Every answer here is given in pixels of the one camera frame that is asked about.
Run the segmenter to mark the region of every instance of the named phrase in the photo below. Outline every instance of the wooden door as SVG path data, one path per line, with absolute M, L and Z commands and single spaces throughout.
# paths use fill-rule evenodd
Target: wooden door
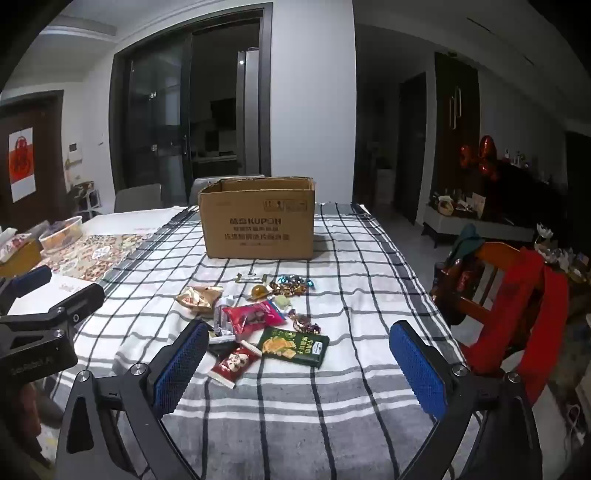
M 62 96 L 63 91 L 56 90 L 0 105 L 0 225 L 3 228 L 11 226 L 23 232 L 43 220 L 55 222 L 70 216 L 61 158 Z M 24 133 L 18 134 L 19 144 L 15 149 L 16 132 Z M 21 162 L 27 165 L 20 172 L 26 170 L 24 174 L 28 174 L 32 168 L 34 178 L 26 177 L 27 189 L 23 190 L 19 189 L 22 184 L 15 186 L 15 178 L 19 177 L 14 174 L 11 183 L 9 150 L 23 152 L 25 147 L 32 155 L 29 153 Z
M 589 222 L 589 179 L 591 179 L 591 137 L 566 132 L 566 169 L 569 182 L 567 197 L 568 241 L 565 247 L 591 256 Z
M 437 134 L 431 192 L 465 189 L 460 147 L 478 153 L 480 140 L 480 87 L 478 71 L 459 60 L 435 53 Z
M 414 225 L 423 181 L 427 127 L 427 75 L 400 85 L 400 121 L 394 206 Z

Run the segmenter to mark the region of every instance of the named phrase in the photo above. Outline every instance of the red snack bag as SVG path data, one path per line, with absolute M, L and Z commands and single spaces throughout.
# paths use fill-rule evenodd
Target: red snack bag
M 262 356 L 262 352 L 243 340 L 225 359 L 215 365 L 208 376 L 228 388 L 234 388 L 236 380 L 241 377 L 249 365 Z
M 223 307 L 236 338 L 247 338 L 252 332 L 265 327 L 276 327 L 285 322 L 284 316 L 270 301 L 261 301 L 243 307 Z

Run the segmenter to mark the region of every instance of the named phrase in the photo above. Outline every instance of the gray chair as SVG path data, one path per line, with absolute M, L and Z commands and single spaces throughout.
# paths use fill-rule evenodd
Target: gray chair
M 115 213 L 162 208 L 162 185 L 142 185 L 123 189 L 115 195 Z
M 216 183 L 222 179 L 260 179 L 264 175 L 227 175 L 224 177 L 202 177 L 195 179 L 193 186 L 191 187 L 191 193 L 189 194 L 189 206 L 199 205 L 199 192 L 202 191 L 208 185 Z

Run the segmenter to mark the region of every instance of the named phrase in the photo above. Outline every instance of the red cloth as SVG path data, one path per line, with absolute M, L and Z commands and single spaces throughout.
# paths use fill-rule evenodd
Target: red cloth
M 484 325 L 478 341 L 462 349 L 468 365 L 479 375 L 496 374 L 517 329 L 528 301 L 544 275 L 544 296 L 524 356 L 516 372 L 534 404 L 556 363 L 568 313 L 569 287 L 566 277 L 544 265 L 533 250 L 521 249 L 517 262 L 505 272 L 491 308 L 491 322 Z

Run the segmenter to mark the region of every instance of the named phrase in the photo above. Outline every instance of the cracker package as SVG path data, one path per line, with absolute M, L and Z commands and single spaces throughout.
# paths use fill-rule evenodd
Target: cracker package
M 267 327 L 263 330 L 258 348 L 263 355 L 318 368 L 328 345 L 326 335 Z

